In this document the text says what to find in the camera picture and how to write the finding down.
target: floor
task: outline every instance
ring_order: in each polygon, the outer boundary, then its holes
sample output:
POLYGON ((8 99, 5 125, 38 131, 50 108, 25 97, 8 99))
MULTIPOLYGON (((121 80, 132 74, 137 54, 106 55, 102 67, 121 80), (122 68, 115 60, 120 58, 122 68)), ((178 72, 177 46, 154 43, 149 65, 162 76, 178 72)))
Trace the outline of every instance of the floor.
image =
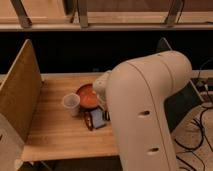
POLYGON ((117 156, 62 160, 54 164, 54 171, 122 171, 120 159, 117 156))

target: small container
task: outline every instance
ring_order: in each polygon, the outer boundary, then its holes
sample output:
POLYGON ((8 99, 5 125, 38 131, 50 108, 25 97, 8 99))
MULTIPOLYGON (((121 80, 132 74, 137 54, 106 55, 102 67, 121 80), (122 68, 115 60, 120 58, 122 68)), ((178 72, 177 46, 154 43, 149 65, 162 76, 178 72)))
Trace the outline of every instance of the small container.
POLYGON ((77 116, 80 108, 80 96, 76 93, 70 93, 63 97, 62 104, 70 110, 71 116, 77 116))

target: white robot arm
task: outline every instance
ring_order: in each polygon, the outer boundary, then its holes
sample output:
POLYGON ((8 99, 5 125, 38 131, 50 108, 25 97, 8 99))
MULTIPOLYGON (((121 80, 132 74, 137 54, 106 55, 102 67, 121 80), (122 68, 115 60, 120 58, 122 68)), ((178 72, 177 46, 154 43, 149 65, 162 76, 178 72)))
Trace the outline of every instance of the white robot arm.
POLYGON ((106 101, 125 171, 177 171, 164 101, 190 80, 191 64, 166 51, 125 61, 107 80, 106 101))

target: plywood panel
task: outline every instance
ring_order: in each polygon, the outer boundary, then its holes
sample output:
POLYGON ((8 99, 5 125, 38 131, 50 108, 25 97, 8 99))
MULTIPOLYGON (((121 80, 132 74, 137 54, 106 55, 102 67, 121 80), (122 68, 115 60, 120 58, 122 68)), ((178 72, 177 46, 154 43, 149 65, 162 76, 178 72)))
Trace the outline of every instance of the plywood panel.
POLYGON ((1 126, 9 134, 13 128, 23 141, 28 135, 41 84, 32 43, 26 40, 0 87, 1 126))

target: wooden board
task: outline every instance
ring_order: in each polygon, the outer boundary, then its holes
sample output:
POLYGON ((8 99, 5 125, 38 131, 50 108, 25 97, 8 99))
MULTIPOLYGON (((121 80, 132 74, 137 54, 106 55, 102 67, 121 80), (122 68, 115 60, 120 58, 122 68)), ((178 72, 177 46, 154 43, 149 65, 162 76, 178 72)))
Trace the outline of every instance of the wooden board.
POLYGON ((33 46, 26 40, 0 87, 1 128, 17 143, 27 138, 40 88, 33 46))
POLYGON ((23 161, 86 158, 118 155, 110 123, 89 131, 82 116, 72 117, 61 104, 63 96, 97 76, 47 78, 23 153, 23 161))

